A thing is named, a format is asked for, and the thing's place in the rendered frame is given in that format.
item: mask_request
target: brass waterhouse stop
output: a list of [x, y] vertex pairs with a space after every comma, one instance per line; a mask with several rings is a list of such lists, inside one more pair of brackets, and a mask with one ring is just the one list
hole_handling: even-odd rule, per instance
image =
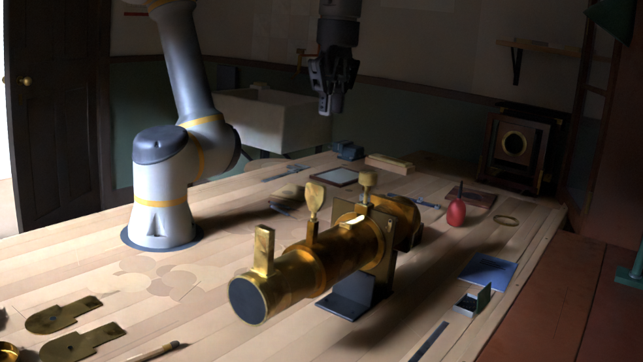
[[292, 244], [276, 259], [275, 230], [256, 227], [254, 265], [228, 284], [230, 303], [241, 320], [261, 325], [360, 270], [374, 276], [376, 302], [390, 294], [397, 250], [417, 245], [422, 227], [418, 208], [404, 197], [371, 195], [368, 202], [368, 190], [376, 180], [374, 171], [360, 173], [364, 201], [355, 204], [335, 199], [333, 226], [321, 233], [316, 214], [322, 207], [325, 187], [307, 183], [311, 219], [306, 239]]

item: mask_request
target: green lamp shade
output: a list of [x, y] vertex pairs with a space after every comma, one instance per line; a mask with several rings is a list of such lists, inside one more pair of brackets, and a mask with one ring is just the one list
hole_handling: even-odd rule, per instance
[[626, 46], [632, 42], [636, 0], [603, 0], [583, 13], [619, 42]]

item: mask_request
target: wooden table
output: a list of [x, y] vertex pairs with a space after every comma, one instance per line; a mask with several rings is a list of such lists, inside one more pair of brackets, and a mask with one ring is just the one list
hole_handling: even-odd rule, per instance
[[[309, 217], [305, 205], [293, 212], [297, 220], [267, 209], [269, 195], [288, 182], [304, 185], [310, 174], [341, 165], [372, 169], [363, 160], [348, 163], [332, 152], [288, 164], [295, 162], [311, 168], [260, 182], [284, 172], [284, 163], [190, 188], [188, 201], [205, 238], [180, 252], [140, 252], [125, 246], [119, 234], [132, 205], [3, 239], [0, 312], [4, 308], [8, 319], [4, 329], [0, 320], [0, 340], [34, 357], [52, 338], [115, 321], [127, 335], [98, 347], [86, 361], [125, 361], [172, 340], [185, 345], [155, 361], [408, 361], [444, 320], [449, 326], [421, 361], [474, 361], [567, 212], [565, 206], [554, 209], [498, 190], [491, 210], [468, 206], [465, 224], [454, 228], [446, 223], [444, 196], [456, 182], [419, 172], [400, 176], [378, 170], [375, 193], [422, 196], [443, 205], [440, 210], [419, 206], [425, 224], [422, 243], [399, 254], [395, 293], [355, 323], [305, 299], [265, 325], [250, 327], [233, 313], [227, 283], [252, 265], [254, 225], [276, 229], [280, 255], [305, 237]], [[328, 202], [318, 215], [320, 229], [330, 226], [333, 197], [357, 202], [360, 193], [357, 184], [328, 186]], [[492, 220], [496, 214], [511, 215], [520, 225], [501, 226]], [[480, 289], [457, 280], [475, 252], [519, 266], [506, 293], [493, 292], [487, 308], [470, 319], [451, 307], [466, 292]], [[104, 306], [81, 315], [78, 323], [46, 336], [24, 329], [25, 317], [87, 295], [96, 295]]]

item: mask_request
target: red rubber bulb blower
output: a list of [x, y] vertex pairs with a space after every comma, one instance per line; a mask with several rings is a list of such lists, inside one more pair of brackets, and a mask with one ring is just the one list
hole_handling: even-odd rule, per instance
[[446, 222], [451, 226], [458, 227], [465, 222], [466, 214], [467, 206], [465, 205], [465, 202], [462, 201], [462, 181], [460, 181], [457, 198], [451, 201], [449, 208], [446, 209]]

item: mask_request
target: blue notebook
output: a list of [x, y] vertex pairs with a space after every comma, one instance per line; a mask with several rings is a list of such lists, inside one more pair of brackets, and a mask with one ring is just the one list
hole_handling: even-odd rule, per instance
[[511, 261], [476, 253], [457, 278], [481, 287], [491, 282], [493, 290], [504, 293], [517, 267]]

